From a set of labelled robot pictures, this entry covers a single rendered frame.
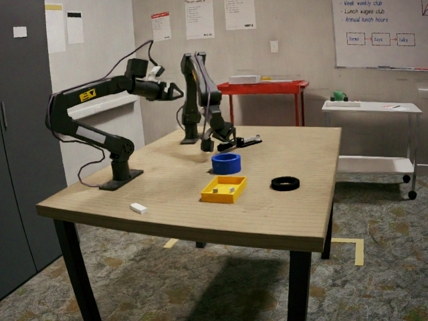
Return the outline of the white rectangular block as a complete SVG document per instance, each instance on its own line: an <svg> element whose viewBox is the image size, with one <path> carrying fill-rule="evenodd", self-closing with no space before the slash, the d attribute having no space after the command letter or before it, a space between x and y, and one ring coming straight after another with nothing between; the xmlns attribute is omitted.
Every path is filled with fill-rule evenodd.
<svg viewBox="0 0 428 321"><path fill-rule="evenodd" d="M142 205L139 205L137 203L131 204L130 209L132 209L132 210L134 210L140 214L148 212L146 207L143 207Z"/></svg>

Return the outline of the yellow rectangular tray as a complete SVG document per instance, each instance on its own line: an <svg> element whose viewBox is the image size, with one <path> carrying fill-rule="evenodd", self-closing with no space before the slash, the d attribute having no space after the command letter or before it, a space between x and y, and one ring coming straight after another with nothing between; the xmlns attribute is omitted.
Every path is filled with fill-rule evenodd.
<svg viewBox="0 0 428 321"><path fill-rule="evenodd" d="M246 186L246 177L216 176L201 191L201 201L212 203L234 203ZM235 191L230 193L230 188L232 187L234 187ZM218 193L224 194L213 193L213 189L218 189Z"/></svg>

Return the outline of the black rubber ring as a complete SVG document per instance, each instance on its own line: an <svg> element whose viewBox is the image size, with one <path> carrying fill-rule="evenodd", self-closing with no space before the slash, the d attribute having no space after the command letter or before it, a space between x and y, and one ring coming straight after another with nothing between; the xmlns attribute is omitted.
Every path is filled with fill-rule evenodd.
<svg viewBox="0 0 428 321"><path fill-rule="evenodd" d="M281 184L290 183L290 184ZM300 180L296 177L277 177L271 181L272 189L277 191L293 191L300 187Z"/></svg>

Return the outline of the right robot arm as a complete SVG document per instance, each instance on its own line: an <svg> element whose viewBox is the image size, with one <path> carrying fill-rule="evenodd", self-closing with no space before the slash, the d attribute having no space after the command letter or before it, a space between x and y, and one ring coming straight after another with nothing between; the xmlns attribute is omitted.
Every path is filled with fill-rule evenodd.
<svg viewBox="0 0 428 321"><path fill-rule="evenodd" d="M72 119L71 116L68 116L68 108L124 91L127 91L128 94L143 96L146 92L146 82L137 80L137 78L145 78L147 68L147 60L131 58L128 59L124 76L111 76L105 80L86 84L66 92L58 94L55 92L56 94L53 93L49 96L50 101L51 96L55 94L55 99L52 98L49 107L49 123L54 132L77 138L109 152L112 151L110 159L112 159L113 176L112 179L99 186L100 190L115 191L144 173L140 169L129 169L128 160L134 152L134 143L122 136L114 136L115 134L104 132Z"/></svg>

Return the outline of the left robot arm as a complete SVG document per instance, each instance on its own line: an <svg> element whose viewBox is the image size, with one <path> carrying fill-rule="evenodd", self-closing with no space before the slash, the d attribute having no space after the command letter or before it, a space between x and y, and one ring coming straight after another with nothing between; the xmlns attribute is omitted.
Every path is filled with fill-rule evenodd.
<svg viewBox="0 0 428 321"><path fill-rule="evenodd" d="M219 109L222 94L220 90L218 91L216 84L214 84L210 79L207 70L205 69L205 59L206 53L198 52L197 56L192 56L191 53L185 53L181 60L181 72L186 78L185 103L183 105L183 113L181 116L181 124L185 126L185 138L181 141L181 144L195 144L203 135L202 132L198 133L197 123L200 123L201 114L204 118L206 115L209 90L206 85L205 78L210 87L207 123L215 130L220 129L224 124L224 119L221 116L221 111ZM201 111L198 110L197 95L198 105L203 107Z"/></svg>

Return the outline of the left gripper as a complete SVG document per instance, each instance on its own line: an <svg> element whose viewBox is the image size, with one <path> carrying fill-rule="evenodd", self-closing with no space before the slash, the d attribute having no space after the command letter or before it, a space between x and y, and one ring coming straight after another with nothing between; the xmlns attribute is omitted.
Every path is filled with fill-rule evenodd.
<svg viewBox="0 0 428 321"><path fill-rule="evenodd" d="M232 133L233 133L234 142L229 139ZM202 148L211 148L211 137L210 137L211 134L213 134L212 135L213 138L216 138L221 142L229 142L234 146L237 144L236 127L234 127L232 122L224 121L223 126L217 130L209 128L207 132L204 134Z"/></svg>

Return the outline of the blue plastic ring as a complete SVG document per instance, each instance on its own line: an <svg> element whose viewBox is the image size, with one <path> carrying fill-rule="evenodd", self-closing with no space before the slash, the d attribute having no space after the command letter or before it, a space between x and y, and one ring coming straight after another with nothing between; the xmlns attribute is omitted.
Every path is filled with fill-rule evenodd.
<svg viewBox="0 0 428 321"><path fill-rule="evenodd" d="M212 170L217 175L232 175L241 171L241 157L234 153L212 156Z"/></svg>

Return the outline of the black stapler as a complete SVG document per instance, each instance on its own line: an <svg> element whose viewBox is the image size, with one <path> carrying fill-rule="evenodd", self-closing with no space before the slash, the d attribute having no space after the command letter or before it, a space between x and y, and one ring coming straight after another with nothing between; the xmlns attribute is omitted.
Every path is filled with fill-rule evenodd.
<svg viewBox="0 0 428 321"><path fill-rule="evenodd" d="M250 146L250 145L262 142L262 140L257 139L257 138L260 138L260 135L256 134L256 136L248 138L248 140L244 140L241 137L236 137L236 139L237 139L236 147L243 148L243 147L246 147L246 146ZM254 139L256 139L256 140L254 140ZM219 143L219 145L217 146L217 150L218 151L224 151L224 150L226 150L228 148L231 148L233 146L234 145L232 145L229 142L222 142L222 143Z"/></svg>

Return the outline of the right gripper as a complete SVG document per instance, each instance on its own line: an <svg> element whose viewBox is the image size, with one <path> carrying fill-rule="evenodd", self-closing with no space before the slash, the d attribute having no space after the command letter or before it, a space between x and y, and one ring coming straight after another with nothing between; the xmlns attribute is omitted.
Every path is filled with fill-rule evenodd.
<svg viewBox="0 0 428 321"><path fill-rule="evenodd" d="M160 70L160 66L154 67L150 72L148 72L148 80L146 82L146 92L143 97L146 97L146 100L149 102L158 100L158 101L173 101L178 98L184 97L184 92L182 92L174 82L170 82L170 86L165 92L167 87L166 82L161 82L160 80L155 80L155 74ZM152 81L152 82L151 82ZM178 91L181 95L173 96L174 89ZM151 98L147 98L151 97Z"/></svg>

